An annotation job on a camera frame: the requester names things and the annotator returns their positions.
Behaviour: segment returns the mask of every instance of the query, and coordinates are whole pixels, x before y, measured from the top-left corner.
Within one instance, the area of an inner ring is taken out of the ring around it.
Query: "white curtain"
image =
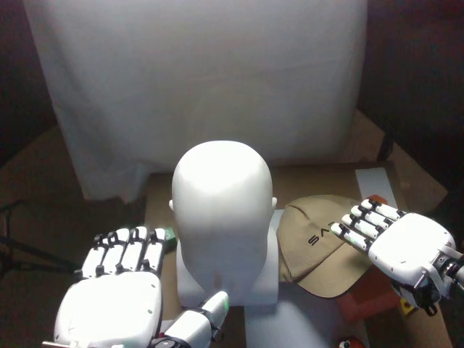
[[[345,140],[365,0],[24,0],[59,125],[89,199],[135,199],[209,140],[271,165]]]

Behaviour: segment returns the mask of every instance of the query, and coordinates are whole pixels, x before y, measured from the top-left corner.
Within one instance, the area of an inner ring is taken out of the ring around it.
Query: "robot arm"
[[[43,347],[208,347],[228,312],[224,291],[160,334],[164,243],[165,230],[143,226],[96,236]]]
[[[442,297],[464,291],[464,257],[451,234],[435,221],[372,199],[354,206],[341,221],[331,230],[367,253],[412,306],[432,316]]]

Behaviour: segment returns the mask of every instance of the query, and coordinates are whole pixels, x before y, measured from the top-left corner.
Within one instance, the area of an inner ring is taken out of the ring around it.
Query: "mannequin base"
[[[278,243],[277,243],[277,225],[274,226],[272,219],[268,232],[268,254],[262,267],[261,273],[256,278],[252,289],[249,293],[240,298],[234,296],[234,291],[228,291],[231,306],[245,305],[273,305],[277,303],[278,296]],[[183,263],[181,243],[177,244],[177,291],[181,304],[184,307],[196,307],[206,298],[207,293],[194,279]]]

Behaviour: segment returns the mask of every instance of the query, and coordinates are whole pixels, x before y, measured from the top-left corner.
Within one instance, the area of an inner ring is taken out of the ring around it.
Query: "cardboard box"
[[[355,170],[372,167],[386,168],[398,208],[407,210],[394,166],[389,162],[273,168],[271,175],[277,209],[283,209],[294,199],[316,194],[335,194],[360,200]],[[145,222],[150,228],[172,226],[176,231],[174,214],[167,204],[171,198],[171,181],[172,175],[153,175],[150,178],[145,215]],[[176,278],[175,252],[171,252],[165,256],[162,271],[163,319],[173,319],[181,312]],[[371,347],[451,347],[441,312],[430,318],[423,310],[418,310],[405,318],[398,309],[393,309],[369,318],[366,327]],[[242,307],[231,308],[223,330],[226,338],[214,346],[247,345]]]

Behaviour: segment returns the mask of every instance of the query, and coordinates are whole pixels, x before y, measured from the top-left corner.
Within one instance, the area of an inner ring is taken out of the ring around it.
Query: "mannequin head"
[[[262,267],[276,207],[269,168],[251,147],[234,141],[195,146],[179,161],[170,207],[188,271],[199,275]]]

